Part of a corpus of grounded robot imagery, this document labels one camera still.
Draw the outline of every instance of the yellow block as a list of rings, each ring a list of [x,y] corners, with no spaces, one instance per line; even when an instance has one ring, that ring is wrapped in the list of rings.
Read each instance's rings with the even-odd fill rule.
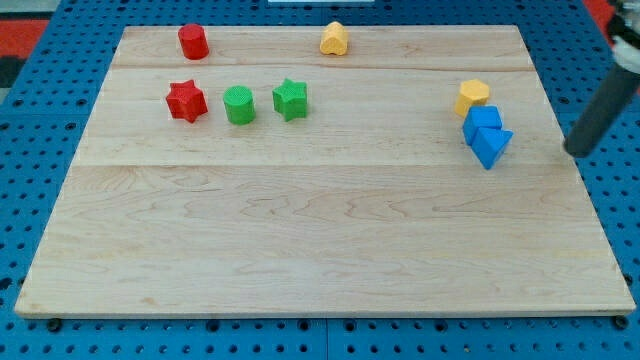
[[[460,84],[460,94],[454,111],[466,118],[471,106],[485,105],[487,100],[489,100],[489,85],[478,79],[464,81]]]
[[[347,53],[349,44],[349,33],[347,29],[337,21],[327,25],[322,32],[322,40],[320,41],[320,52],[329,55],[344,55]]]

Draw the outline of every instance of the red block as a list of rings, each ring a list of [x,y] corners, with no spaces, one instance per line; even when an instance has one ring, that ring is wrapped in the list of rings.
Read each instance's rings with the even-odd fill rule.
[[[171,83],[171,92],[166,99],[174,119],[185,119],[194,123],[198,116],[209,111],[202,90],[195,86],[193,80]]]
[[[204,28],[198,24],[187,24],[178,31],[182,53],[187,59],[198,60],[209,55],[209,45]]]

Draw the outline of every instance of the wooden table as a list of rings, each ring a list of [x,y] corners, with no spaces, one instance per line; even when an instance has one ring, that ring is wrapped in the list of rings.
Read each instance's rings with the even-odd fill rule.
[[[485,317],[634,309],[518,29],[127,28],[16,311],[25,317]],[[285,123],[271,90],[306,81]],[[515,132],[491,171],[453,113],[492,87]],[[209,113],[170,119],[170,82]],[[242,84],[257,118],[227,122]]]

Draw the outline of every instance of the red star block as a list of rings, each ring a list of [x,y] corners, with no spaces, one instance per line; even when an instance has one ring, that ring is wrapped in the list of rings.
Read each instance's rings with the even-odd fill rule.
[[[171,83],[171,92],[167,95],[167,105],[174,119],[185,119],[190,123],[207,111],[202,90],[198,89],[193,80],[183,83]]]

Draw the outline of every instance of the blue block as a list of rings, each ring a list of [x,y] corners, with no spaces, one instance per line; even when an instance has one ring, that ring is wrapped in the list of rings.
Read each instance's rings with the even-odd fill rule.
[[[500,159],[513,137],[513,131],[479,128],[471,149],[485,169],[489,170]]]
[[[502,119],[495,106],[472,106],[462,125],[464,141],[471,146],[479,128],[502,129]]]

